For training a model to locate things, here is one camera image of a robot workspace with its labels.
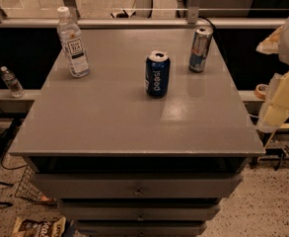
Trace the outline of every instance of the tape roll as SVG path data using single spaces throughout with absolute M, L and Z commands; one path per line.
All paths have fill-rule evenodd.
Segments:
M 254 89 L 254 94 L 259 99 L 265 100 L 266 90 L 269 88 L 266 84 L 258 84 Z

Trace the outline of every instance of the white bottle cap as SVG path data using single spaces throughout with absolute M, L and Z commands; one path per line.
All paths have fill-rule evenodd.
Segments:
M 7 71 L 7 70 L 8 70 L 8 68 L 7 68 L 7 67 L 5 67 L 5 66 L 2 66 L 2 67 L 0 68 L 0 70 L 1 70 L 2 72 L 5 72 L 5 71 Z
M 57 8 L 57 15 L 59 18 L 69 17 L 71 14 L 67 7 L 59 7 Z

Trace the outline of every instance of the drawer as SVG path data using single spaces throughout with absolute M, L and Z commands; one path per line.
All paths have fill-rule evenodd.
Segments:
M 193 199 L 102 199 L 59 203 L 60 212 L 75 220 L 206 221 L 219 209 L 218 204 L 201 204 Z
M 239 174 L 34 174 L 50 198 L 226 198 Z
M 194 237 L 202 234 L 206 224 L 194 222 L 94 222 L 78 221 L 77 230 L 90 236 L 186 236 Z

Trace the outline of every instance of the silver can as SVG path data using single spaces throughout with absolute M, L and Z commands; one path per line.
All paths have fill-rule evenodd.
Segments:
M 194 31 L 194 37 L 189 60 L 189 69 L 193 72 L 204 70 L 207 53 L 213 36 L 211 27 L 198 27 Z

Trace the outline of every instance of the aluminum rail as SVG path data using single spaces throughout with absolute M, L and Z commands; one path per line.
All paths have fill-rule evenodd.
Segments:
M 247 19 L 247 18 L 209 18 L 217 29 L 276 29 L 282 26 L 286 19 Z M 57 19 L 5 19 L 0 28 L 56 28 Z M 140 19 L 80 19 L 78 25 L 82 29 L 150 29 L 150 28 L 195 28 L 208 24 L 199 19 L 196 24 L 190 24 L 186 19 L 174 20 L 140 20 Z

